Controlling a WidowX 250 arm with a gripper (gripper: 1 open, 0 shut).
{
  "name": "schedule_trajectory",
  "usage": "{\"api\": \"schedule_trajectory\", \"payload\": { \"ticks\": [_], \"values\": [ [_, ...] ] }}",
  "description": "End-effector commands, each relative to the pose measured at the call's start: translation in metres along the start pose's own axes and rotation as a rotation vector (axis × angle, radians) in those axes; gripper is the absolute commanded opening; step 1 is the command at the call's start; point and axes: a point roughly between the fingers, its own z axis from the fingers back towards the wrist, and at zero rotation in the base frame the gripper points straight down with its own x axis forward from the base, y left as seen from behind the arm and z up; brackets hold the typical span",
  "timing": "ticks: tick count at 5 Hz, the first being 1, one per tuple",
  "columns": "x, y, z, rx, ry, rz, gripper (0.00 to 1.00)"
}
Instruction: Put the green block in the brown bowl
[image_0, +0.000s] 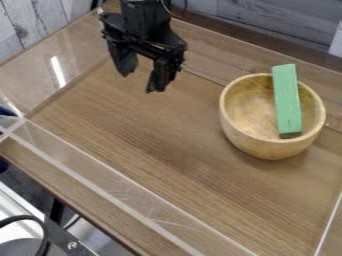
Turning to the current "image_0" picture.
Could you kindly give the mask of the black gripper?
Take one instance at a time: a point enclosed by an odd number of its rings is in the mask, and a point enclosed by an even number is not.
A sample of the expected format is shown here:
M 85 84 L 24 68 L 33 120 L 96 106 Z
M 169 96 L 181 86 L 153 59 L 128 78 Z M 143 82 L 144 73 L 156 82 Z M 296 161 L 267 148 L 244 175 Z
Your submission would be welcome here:
M 187 43 L 171 29 L 167 12 L 98 16 L 102 38 L 117 72 L 127 77 L 136 69 L 137 55 L 153 60 L 145 92 L 163 92 L 181 70 Z M 160 58 L 167 53 L 171 58 Z

